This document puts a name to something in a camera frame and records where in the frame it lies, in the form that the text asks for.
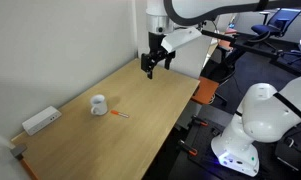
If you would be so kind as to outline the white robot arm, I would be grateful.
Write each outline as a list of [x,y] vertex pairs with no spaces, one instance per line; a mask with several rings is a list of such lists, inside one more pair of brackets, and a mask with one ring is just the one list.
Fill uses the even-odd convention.
[[[202,36],[236,40],[201,27],[205,21],[230,13],[301,7],[301,0],[146,0],[150,52],[141,56],[141,69],[148,77],[158,62],[170,65],[175,51]],[[301,123],[301,77],[278,91],[267,83],[252,85],[223,132],[211,140],[219,163],[254,177],[259,171],[255,141],[280,140]]]

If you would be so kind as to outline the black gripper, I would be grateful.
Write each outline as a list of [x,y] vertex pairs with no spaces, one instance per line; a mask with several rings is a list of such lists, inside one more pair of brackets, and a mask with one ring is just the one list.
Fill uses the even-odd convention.
[[164,68],[169,70],[170,63],[175,58],[175,51],[167,53],[166,49],[161,45],[164,35],[158,35],[154,33],[148,33],[149,38],[149,54],[141,55],[141,69],[146,73],[147,77],[151,79],[153,77],[153,62],[159,62],[165,59]]

